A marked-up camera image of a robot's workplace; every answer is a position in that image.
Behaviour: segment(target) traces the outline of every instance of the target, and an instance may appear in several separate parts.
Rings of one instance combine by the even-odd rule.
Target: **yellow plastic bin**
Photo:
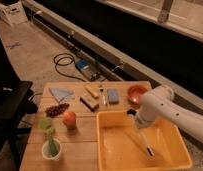
[[[192,160],[174,124],[157,118],[143,130],[154,156],[148,155],[139,130],[125,111],[97,115],[100,171],[176,170],[192,167]]]

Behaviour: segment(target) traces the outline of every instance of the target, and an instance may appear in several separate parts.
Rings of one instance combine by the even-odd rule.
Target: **red apple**
[[[68,129],[75,129],[76,128],[76,114],[72,111],[64,112],[62,122],[67,126]]]

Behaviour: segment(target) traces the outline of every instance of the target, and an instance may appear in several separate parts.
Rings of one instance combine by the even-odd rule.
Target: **orange bowl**
[[[141,85],[134,85],[129,87],[127,90],[128,100],[134,104],[141,104],[141,96],[148,91],[145,87]]]

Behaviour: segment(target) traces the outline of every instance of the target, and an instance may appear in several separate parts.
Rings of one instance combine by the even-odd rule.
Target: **wooden table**
[[[28,139],[28,144],[20,166],[21,171],[97,171],[97,135],[96,135],[96,113],[99,111],[127,110],[133,107],[127,100],[127,89],[131,85],[139,84],[150,89],[150,83],[143,82],[102,82],[103,88],[117,88],[119,93],[119,104],[103,105],[102,98],[98,99],[99,109],[95,113],[91,112],[79,101],[81,95],[87,93],[85,85],[90,85],[99,94],[99,82],[59,82],[47,83],[41,103],[36,114],[36,118]],[[68,131],[62,123],[62,115],[53,119],[55,127],[54,137],[57,138],[63,147],[63,154],[60,161],[51,162],[43,159],[41,148],[46,141],[44,133],[38,128],[39,119],[46,116],[47,107],[57,105],[56,100],[51,95],[49,88],[67,88],[74,91],[75,98],[68,101],[68,110],[74,111],[77,115],[77,130]]]

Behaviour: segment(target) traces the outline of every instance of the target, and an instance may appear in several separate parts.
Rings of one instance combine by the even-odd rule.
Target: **cable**
[[[27,125],[33,126],[33,124],[32,124],[32,123],[27,122],[27,121],[24,121],[24,120],[21,120],[20,122],[24,122],[24,123],[25,123],[25,124],[27,124]]]
[[[29,98],[29,100],[32,101],[35,96],[39,96],[39,95],[42,95],[42,93],[35,93],[34,95],[32,95],[32,96]]]
[[[64,59],[69,59],[70,61],[68,63],[60,63]],[[53,62],[55,64],[55,70],[56,70],[56,72],[59,73],[60,75],[62,75],[64,77],[73,78],[73,79],[77,79],[77,80],[85,82],[85,80],[82,79],[82,78],[75,77],[75,76],[72,76],[72,75],[68,75],[68,74],[62,73],[62,72],[60,72],[58,70],[58,66],[68,66],[68,65],[70,65],[72,63],[74,63],[74,65],[75,65],[75,59],[74,59],[73,55],[71,55],[69,53],[60,53],[60,54],[54,56]]]

